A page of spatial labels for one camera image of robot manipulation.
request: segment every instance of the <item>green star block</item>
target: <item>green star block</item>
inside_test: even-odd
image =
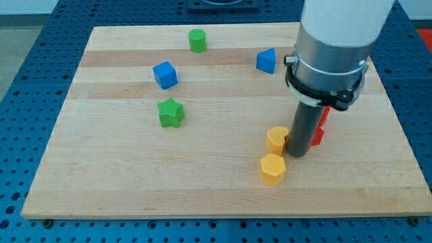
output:
[[[164,102],[157,103],[157,108],[159,109],[159,119],[163,128],[168,126],[178,128],[179,123],[184,118],[181,103],[177,103],[173,98],[168,98]]]

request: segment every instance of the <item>green block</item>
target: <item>green block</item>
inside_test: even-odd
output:
[[[201,29],[193,29],[189,32],[190,50],[195,53],[201,53],[207,49],[205,32]]]
[[[164,102],[157,103],[159,109],[159,119],[162,127],[178,128],[184,118],[183,105],[177,103],[173,98],[168,98]]]

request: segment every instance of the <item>yellow block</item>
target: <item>yellow block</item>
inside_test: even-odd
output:
[[[259,178],[269,186],[276,186],[284,180],[285,161],[284,158],[269,153],[261,159]]]
[[[265,148],[267,151],[275,155],[282,155],[289,133],[290,131],[288,128],[284,127],[275,127],[268,130],[265,140]]]

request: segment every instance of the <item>toy block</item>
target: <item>toy block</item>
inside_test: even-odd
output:
[[[256,68],[269,74],[275,73],[276,53],[275,49],[271,48],[256,56]]]
[[[189,32],[189,47],[195,53],[202,53],[207,49],[204,30],[193,29]]]
[[[157,84],[163,90],[171,88],[178,83],[176,70],[168,61],[153,67],[153,73]]]
[[[269,153],[282,155],[290,131],[284,127],[275,127],[267,131],[265,148]]]
[[[183,105],[177,103],[173,98],[168,98],[164,102],[157,103],[159,109],[159,119],[161,120],[162,127],[175,127],[178,128],[180,122],[184,118]]]
[[[284,158],[269,153],[261,159],[259,178],[262,183],[276,186],[284,180],[285,172]]]
[[[310,142],[310,145],[311,146],[317,146],[317,145],[321,144],[321,141],[324,137],[324,133],[325,133],[324,129],[318,127],[315,130],[315,134],[313,134],[312,142]]]
[[[329,113],[330,113],[330,107],[325,107],[324,112],[321,116],[321,119],[319,120],[319,123],[318,123],[319,128],[324,126],[325,121],[327,120],[327,117],[329,116]]]

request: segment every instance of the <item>wood grain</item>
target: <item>wood grain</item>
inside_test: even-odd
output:
[[[185,34],[204,28],[209,50]],[[22,210],[29,219],[369,217],[432,215],[432,196],[372,62],[364,91],[331,111],[322,144],[283,154],[285,180],[259,181],[265,132],[293,120],[284,82],[255,55],[289,53],[298,24],[96,27]],[[152,66],[174,64],[161,90]],[[156,103],[184,104],[179,129]]]

